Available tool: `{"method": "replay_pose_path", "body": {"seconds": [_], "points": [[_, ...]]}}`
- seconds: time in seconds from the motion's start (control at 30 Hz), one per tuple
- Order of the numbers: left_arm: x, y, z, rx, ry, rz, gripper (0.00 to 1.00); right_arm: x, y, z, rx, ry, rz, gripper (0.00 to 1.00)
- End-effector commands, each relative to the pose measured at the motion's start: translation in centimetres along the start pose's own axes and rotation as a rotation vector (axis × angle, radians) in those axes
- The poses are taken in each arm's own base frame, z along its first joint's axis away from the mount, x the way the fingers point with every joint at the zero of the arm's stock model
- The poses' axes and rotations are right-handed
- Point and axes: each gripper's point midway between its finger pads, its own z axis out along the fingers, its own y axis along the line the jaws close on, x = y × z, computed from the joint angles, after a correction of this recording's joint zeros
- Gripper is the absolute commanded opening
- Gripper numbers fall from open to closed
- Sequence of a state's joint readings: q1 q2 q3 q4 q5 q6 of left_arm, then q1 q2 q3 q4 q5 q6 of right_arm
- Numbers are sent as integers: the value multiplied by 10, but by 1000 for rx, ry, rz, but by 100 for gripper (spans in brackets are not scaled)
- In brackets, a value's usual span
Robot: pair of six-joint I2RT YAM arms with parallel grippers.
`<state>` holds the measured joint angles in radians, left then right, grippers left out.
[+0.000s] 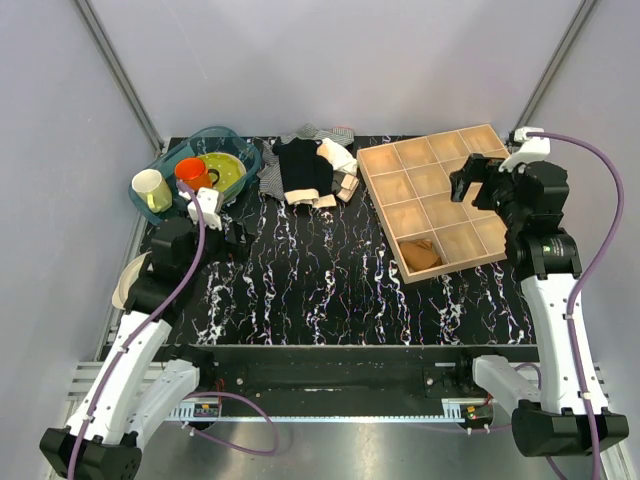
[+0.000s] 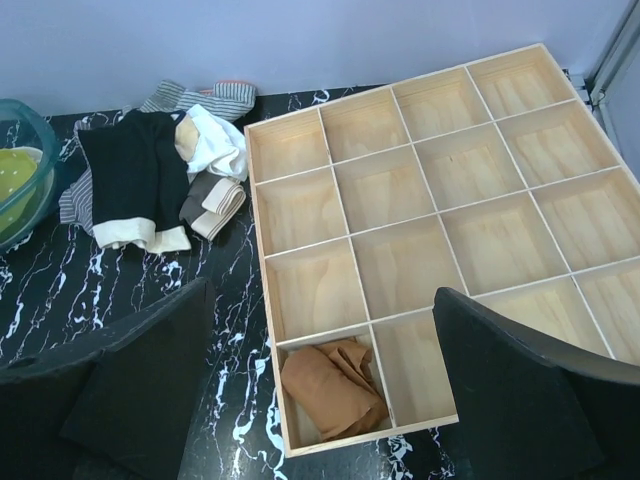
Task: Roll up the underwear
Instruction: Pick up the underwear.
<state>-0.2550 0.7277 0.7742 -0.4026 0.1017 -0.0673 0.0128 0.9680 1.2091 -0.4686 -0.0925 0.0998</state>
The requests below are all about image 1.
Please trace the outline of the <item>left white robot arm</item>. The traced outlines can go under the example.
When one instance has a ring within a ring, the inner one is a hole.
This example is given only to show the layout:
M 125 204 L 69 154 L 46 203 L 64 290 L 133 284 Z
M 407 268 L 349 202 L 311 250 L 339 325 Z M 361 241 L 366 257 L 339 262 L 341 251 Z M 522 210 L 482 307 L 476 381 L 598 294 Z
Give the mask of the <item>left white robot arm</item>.
M 47 429 L 40 440 L 58 476 L 134 478 L 146 444 L 183 398 L 214 388 L 213 355 L 189 346 L 178 348 L 146 390 L 140 387 L 193 293 L 196 274 L 214 261 L 246 261 L 254 239 L 238 222 L 213 230 L 175 217 L 157 226 L 92 386 L 66 425 Z

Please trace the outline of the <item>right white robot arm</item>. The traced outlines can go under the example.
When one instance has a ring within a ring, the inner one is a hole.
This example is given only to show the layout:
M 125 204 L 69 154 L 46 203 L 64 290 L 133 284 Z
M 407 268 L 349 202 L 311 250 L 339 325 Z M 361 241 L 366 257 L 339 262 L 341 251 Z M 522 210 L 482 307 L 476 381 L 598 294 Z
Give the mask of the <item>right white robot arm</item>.
M 466 396 L 485 390 L 510 415 L 516 446 L 526 457 L 587 456 L 629 435 L 627 418 L 611 412 L 590 354 L 579 295 L 584 278 L 574 239 L 560 226 L 569 194 L 567 172 L 547 161 L 520 163 L 470 155 L 450 174 L 451 199 L 493 211 L 506 227 L 505 251 L 534 323 L 541 386 L 534 389 L 502 356 L 482 355 L 454 371 Z

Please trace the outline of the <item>black underwear beige waistband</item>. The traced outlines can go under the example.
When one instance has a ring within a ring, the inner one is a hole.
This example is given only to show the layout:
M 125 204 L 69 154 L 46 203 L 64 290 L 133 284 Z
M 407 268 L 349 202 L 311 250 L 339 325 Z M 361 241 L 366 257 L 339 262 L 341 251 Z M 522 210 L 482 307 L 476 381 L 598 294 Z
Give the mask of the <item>black underwear beige waistband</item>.
M 276 143 L 273 153 L 279 159 L 284 197 L 289 205 L 305 204 L 315 209 L 337 205 L 332 190 L 333 167 L 319 155 L 321 142 L 295 138 Z

